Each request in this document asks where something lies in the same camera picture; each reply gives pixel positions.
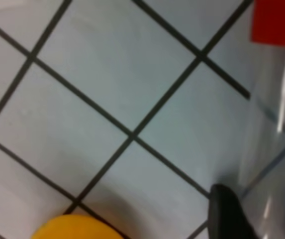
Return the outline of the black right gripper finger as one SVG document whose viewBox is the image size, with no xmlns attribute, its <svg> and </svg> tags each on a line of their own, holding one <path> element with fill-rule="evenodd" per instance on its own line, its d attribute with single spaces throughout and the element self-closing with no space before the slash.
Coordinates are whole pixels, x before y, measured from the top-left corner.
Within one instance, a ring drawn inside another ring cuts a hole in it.
<svg viewBox="0 0 285 239">
<path fill-rule="evenodd" d="M 237 195 L 222 184 L 214 184 L 210 188 L 208 236 L 210 239 L 258 238 Z"/>
</svg>

